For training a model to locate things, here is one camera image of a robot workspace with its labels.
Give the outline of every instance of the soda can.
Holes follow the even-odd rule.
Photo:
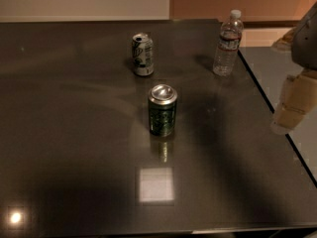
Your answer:
[[[153,41],[148,34],[139,33],[133,37],[132,58],[136,75],[147,76],[154,72]]]
[[[149,124],[152,134],[165,137],[175,127],[177,92],[166,84],[149,91]]]

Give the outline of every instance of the plastic bottle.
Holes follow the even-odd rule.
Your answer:
[[[213,64],[213,71],[217,75],[228,76],[233,70],[244,29],[240,17],[241,11],[232,10],[230,19],[221,26],[219,43]]]

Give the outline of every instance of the dark glossy table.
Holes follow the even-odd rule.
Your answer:
[[[131,68],[148,32],[155,73]],[[0,25],[0,236],[317,226],[317,189],[244,64],[211,72],[213,20]],[[172,135],[147,94],[179,95]],[[20,223],[10,223],[14,212]]]

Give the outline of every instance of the beige floor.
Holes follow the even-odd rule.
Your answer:
[[[305,238],[317,238],[317,232],[314,232],[313,234],[308,235]]]
[[[245,29],[240,46],[270,47],[289,30],[289,28]]]

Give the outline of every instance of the can label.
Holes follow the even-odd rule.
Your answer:
[[[223,51],[234,52],[239,48],[240,40],[241,40],[241,38],[226,39],[226,38],[220,36],[218,47],[219,47],[219,49],[221,49]]]
[[[135,74],[145,76],[154,72],[153,41],[147,34],[140,33],[133,37],[132,57]]]
[[[159,84],[150,90],[148,101],[151,133],[169,135],[175,127],[177,92],[168,85]]]
[[[149,110],[151,132],[159,136],[170,134],[175,125],[175,110],[175,106],[165,110],[152,107]]]

